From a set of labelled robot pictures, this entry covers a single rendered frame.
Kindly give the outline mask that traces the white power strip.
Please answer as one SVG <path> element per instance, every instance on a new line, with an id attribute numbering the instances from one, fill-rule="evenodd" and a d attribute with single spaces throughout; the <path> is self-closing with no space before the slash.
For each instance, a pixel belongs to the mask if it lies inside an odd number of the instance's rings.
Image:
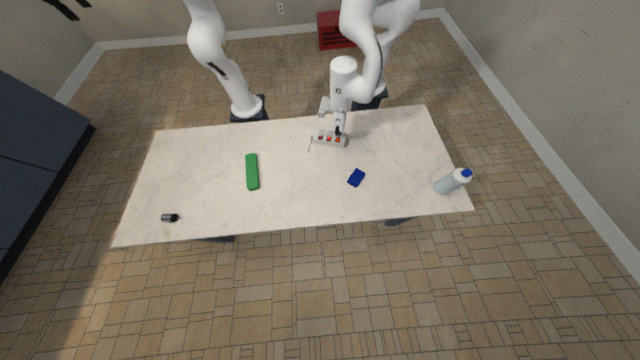
<path id="1" fill-rule="evenodd" d="M 309 142 L 307 152 L 309 152 L 312 138 L 313 138 L 313 144 L 344 148 L 346 132 L 342 132 L 341 136 L 336 136 L 335 131 L 333 130 L 316 128 L 315 133 L 310 135 L 310 142 Z"/>

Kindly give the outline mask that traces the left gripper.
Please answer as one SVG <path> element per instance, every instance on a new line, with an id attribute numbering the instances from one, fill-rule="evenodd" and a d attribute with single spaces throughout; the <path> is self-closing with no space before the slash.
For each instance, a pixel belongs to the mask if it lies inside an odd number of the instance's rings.
<path id="1" fill-rule="evenodd" d="M 346 112 L 333 112 L 333 131 L 335 130 L 336 136 L 341 136 L 341 133 L 344 132 L 345 122 L 346 122 Z M 338 121 L 337 121 L 338 120 Z"/>

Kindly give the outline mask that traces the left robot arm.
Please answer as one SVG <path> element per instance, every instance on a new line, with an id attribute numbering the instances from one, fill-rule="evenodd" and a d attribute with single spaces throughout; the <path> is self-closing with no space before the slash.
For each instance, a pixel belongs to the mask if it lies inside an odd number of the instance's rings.
<path id="1" fill-rule="evenodd" d="M 383 92 L 382 75 L 391 47 L 414 22 L 419 8 L 420 0 L 342 0 L 340 32 L 356 43 L 366 58 L 362 76 L 357 74 L 353 57 L 338 56 L 331 61 L 330 99 L 322 97 L 318 117 L 325 118 L 326 111 L 346 112 L 352 101 L 367 104 Z M 375 35 L 372 25 L 389 30 Z"/>

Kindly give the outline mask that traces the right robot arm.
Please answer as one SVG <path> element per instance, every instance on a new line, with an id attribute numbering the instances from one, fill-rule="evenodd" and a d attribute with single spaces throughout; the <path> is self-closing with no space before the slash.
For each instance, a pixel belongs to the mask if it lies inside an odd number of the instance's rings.
<path id="1" fill-rule="evenodd" d="M 253 98 L 239 66 L 225 54 L 226 29 L 213 1 L 183 1 L 193 19 L 187 35 L 193 56 L 216 74 L 233 101 L 231 110 L 235 116 L 249 118 L 256 115 L 262 108 L 262 101 L 256 95 Z"/>

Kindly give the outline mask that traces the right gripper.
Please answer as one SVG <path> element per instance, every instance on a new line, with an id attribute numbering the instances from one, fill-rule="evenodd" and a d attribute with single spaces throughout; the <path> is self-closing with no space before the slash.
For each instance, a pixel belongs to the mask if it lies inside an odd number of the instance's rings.
<path id="1" fill-rule="evenodd" d="M 70 21 L 80 21 L 80 18 L 74 14 L 65 4 L 61 4 L 59 0 L 42 0 L 51 6 L 57 8 Z M 87 0 L 76 0 L 83 8 L 90 8 L 92 5 Z"/>

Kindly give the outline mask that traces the white bottle with blue cap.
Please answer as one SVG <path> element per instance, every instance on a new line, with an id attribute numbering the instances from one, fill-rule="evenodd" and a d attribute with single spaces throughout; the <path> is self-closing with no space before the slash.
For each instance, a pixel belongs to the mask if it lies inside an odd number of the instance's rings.
<path id="1" fill-rule="evenodd" d="M 470 169 L 457 168 L 433 184 L 436 193 L 444 195 L 471 181 L 473 172 Z M 470 177 L 469 177 L 470 176 Z"/>

